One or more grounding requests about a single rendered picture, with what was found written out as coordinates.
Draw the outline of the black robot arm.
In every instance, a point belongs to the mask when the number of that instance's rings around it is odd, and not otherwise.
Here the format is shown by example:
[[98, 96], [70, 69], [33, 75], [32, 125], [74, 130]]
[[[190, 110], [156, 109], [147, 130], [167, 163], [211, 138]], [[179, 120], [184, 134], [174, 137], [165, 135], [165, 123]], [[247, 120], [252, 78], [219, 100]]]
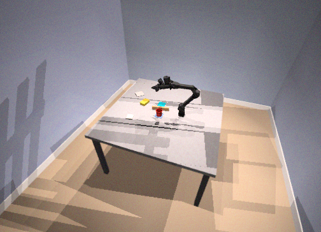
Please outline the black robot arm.
[[[193, 99], [196, 99], [200, 96], [200, 90], [198, 90], [196, 87], [194, 87], [193, 85], [186, 85], [186, 84], [181, 84], [178, 82], [174, 82], [172, 80], [170, 80], [170, 76], [164, 76], [163, 77], [164, 82], [162, 81], [162, 79], [158, 79], [158, 82], [160, 85], [165, 83], [165, 89], [188, 89], [191, 90], [193, 95], [191, 95], [191, 97], [189, 97], [184, 103], [180, 103], [178, 105], [178, 116], [180, 117], [184, 117], [185, 115], [185, 106], [187, 106]], [[171, 84], [172, 83], [172, 84]]]

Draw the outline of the red cup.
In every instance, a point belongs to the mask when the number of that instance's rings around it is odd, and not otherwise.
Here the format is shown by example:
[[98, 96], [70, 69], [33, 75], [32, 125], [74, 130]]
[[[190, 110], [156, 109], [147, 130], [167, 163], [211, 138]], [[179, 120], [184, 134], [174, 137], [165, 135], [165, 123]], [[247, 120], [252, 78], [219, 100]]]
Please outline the red cup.
[[160, 117], [162, 115], [162, 109], [160, 108], [156, 109], [156, 115]]

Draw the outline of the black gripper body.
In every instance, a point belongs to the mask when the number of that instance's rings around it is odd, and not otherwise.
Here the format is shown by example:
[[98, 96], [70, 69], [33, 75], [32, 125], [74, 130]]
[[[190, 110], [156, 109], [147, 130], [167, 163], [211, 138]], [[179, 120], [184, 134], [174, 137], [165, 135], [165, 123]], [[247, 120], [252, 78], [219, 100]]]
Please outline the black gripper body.
[[164, 86], [164, 85], [165, 85], [165, 83], [162, 84], [162, 85], [160, 85], [160, 84], [156, 85], [156, 86], [155, 86], [155, 91], [158, 92], [159, 89], [160, 89], [160, 90], [161, 90], [161, 89], [165, 89], [165, 86]]

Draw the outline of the yellow rectangular block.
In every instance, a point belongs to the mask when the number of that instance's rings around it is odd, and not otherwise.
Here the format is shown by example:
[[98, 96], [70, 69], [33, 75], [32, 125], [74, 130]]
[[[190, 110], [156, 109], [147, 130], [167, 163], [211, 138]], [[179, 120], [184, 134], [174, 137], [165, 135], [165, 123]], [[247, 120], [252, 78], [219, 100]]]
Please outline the yellow rectangular block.
[[144, 100], [142, 100], [142, 101], [140, 102], [140, 104], [143, 105], [143, 106], [145, 106], [145, 105], [148, 104], [149, 102], [150, 102], [150, 100], [145, 98]]

